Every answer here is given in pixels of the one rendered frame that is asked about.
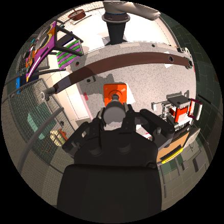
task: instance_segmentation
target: black cylinder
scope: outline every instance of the black cylinder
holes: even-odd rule
[[[115,45],[122,43],[126,23],[106,22],[106,24],[109,32],[110,44]]]

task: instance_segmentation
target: wooden board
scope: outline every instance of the wooden board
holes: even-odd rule
[[[172,150],[174,150],[177,146],[181,145],[181,147],[184,145],[187,137],[188,137],[189,132],[187,132],[184,135],[181,135],[180,137],[176,138],[174,142],[170,143],[170,146],[168,148],[163,148],[158,152],[158,156],[157,156],[157,160],[156,162],[161,161],[161,157],[163,157],[164,155],[168,154],[169,152],[171,152]]]

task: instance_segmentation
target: brown curved beam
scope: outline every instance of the brown curved beam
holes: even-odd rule
[[[165,54],[158,52],[139,52],[117,55],[109,58],[88,64],[81,69],[72,72],[68,76],[53,85],[56,92],[63,91],[71,85],[82,81],[85,78],[91,77],[96,74],[107,72],[113,69],[123,68],[137,64],[151,64],[151,63],[164,63],[164,64],[177,64],[189,67],[189,60],[173,54]]]

